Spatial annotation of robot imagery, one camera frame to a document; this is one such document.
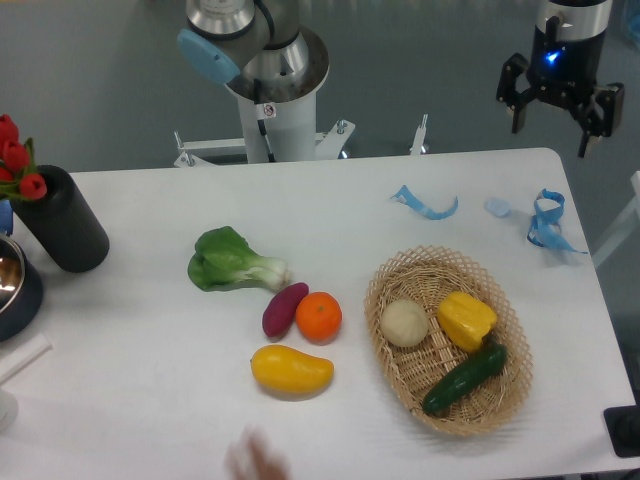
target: woven basket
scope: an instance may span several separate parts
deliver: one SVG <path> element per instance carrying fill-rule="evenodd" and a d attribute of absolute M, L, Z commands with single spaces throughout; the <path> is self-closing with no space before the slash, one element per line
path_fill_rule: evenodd
<path fill-rule="evenodd" d="M 424 396 L 445 373 L 467 358 L 436 318 L 438 305 L 454 290 L 469 293 L 497 313 L 493 335 L 507 347 L 507 363 L 500 375 L 454 403 L 446 416 L 435 418 L 422 412 Z M 417 302 L 429 317 L 429 334 L 415 347 L 396 347 L 380 331 L 382 311 L 398 299 Z M 490 432 L 507 422 L 527 398 L 531 354 L 516 313 L 488 272 L 461 253 L 443 247 L 418 247 L 398 253 L 369 283 L 365 315 L 375 354 L 391 388 L 415 417 L 434 429 L 456 435 Z"/>

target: metal bowl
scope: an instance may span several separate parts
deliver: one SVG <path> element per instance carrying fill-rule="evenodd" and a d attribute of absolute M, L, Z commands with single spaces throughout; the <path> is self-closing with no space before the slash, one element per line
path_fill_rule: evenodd
<path fill-rule="evenodd" d="M 42 280 L 20 246 L 0 235 L 0 342 L 24 329 L 42 303 Z"/>

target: green cucumber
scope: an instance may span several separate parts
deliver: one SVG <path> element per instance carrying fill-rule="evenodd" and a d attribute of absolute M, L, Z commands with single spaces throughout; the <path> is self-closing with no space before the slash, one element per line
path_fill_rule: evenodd
<path fill-rule="evenodd" d="M 489 343 L 455 366 L 429 390 L 422 401 L 422 411 L 437 416 L 453 403 L 482 385 L 489 377 L 498 375 L 507 360 L 507 347 Z"/>

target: yellow bell pepper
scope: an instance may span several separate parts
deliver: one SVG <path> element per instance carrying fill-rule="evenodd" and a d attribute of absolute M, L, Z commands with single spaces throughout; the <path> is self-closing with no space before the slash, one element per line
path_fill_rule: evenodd
<path fill-rule="evenodd" d="M 333 363 L 284 345 L 267 345 L 251 359 L 256 381 L 267 388 L 293 394 L 322 390 L 333 378 Z"/>
<path fill-rule="evenodd" d="M 436 312 L 440 326 L 451 341 L 465 352 L 480 349 L 483 338 L 498 319 L 496 312 L 465 292 L 451 292 Z"/>

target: black device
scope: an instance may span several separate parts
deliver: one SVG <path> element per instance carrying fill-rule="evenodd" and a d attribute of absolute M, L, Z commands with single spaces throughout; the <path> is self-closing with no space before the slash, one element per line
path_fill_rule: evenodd
<path fill-rule="evenodd" d="M 525 123 L 529 103 L 567 110 L 582 129 L 578 151 L 584 157 L 589 139 L 610 137 L 620 124 L 624 85 L 599 86 L 596 80 L 613 0 L 544 0 L 541 2 L 528 61 L 516 53 L 502 67 L 496 93 L 513 111 L 512 132 Z M 525 74 L 529 88 L 518 92 Z"/>

